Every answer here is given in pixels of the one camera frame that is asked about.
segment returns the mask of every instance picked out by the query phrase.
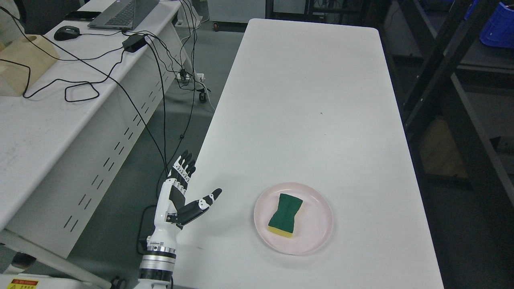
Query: robotic hand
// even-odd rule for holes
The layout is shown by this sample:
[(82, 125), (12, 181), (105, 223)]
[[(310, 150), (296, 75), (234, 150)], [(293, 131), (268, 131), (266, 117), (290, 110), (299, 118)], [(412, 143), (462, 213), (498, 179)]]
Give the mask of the robotic hand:
[(155, 212), (155, 231), (147, 238), (147, 248), (141, 265), (135, 289), (173, 287), (176, 237), (182, 228), (205, 213), (221, 194), (221, 189), (185, 205), (188, 182), (195, 171), (195, 160), (188, 151), (182, 153), (173, 165), (168, 178), (161, 187)]

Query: desk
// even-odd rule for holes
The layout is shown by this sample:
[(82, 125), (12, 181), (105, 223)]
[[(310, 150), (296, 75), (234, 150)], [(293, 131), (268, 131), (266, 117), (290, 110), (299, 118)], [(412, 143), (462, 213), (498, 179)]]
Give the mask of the desk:
[[(223, 193), (178, 235), (188, 288), (443, 288), (375, 29), (251, 20), (188, 199)], [(318, 251), (268, 247), (253, 223), (267, 188), (306, 184), (334, 215)]]
[[(111, 2), (92, 0), (82, 10), (103, 11)], [(175, 58), (190, 64), (171, 24), (179, 8), (179, 1), (159, 3), (137, 31), (158, 35)], [(116, 32), (88, 29), (87, 22), (64, 21), (47, 37), (53, 40), (55, 30), (63, 25), (77, 26), (81, 33)], [(92, 58), (121, 47), (125, 39), (120, 33), (82, 35), (58, 44), (78, 57)], [(166, 66), (173, 68), (164, 49), (157, 46)], [(57, 51), (62, 59), (72, 59)], [(108, 72), (120, 56), (119, 50), (88, 63)], [(156, 66), (152, 52), (145, 46), (135, 53), (125, 53), (112, 74), (129, 92), (144, 121), (149, 120), (162, 99)], [(163, 67), (161, 70), (166, 89), (174, 74)], [(58, 61), (27, 93), (55, 78), (98, 81), (104, 76), (80, 62)], [(113, 81), (95, 85), (99, 98), (78, 103), (64, 101), (66, 86), (55, 84), (29, 100), (0, 97), (0, 229), (63, 258), (68, 256), (144, 129), (141, 117)], [(72, 92), (71, 97), (82, 99), (93, 93), (85, 86)]]

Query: computer mouse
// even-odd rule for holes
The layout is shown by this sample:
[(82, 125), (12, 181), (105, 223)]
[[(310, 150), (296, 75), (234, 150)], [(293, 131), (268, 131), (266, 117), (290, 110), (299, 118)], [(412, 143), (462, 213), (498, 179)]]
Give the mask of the computer mouse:
[(75, 39), (80, 36), (80, 29), (75, 26), (63, 26), (57, 29), (53, 38), (57, 41)]

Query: smartphone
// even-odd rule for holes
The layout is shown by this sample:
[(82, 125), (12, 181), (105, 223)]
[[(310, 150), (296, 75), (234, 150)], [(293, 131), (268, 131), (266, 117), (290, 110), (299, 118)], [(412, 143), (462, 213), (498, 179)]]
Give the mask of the smartphone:
[(101, 12), (95, 11), (72, 11), (64, 16), (64, 20), (70, 21), (93, 21)]

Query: sponge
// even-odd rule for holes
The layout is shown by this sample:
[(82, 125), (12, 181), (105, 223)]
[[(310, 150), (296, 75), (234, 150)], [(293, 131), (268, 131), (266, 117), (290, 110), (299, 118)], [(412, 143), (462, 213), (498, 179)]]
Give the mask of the sponge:
[(268, 231), (292, 238), (295, 229), (295, 215), (302, 206), (302, 199), (288, 195), (280, 194), (279, 206), (275, 214), (268, 223)]

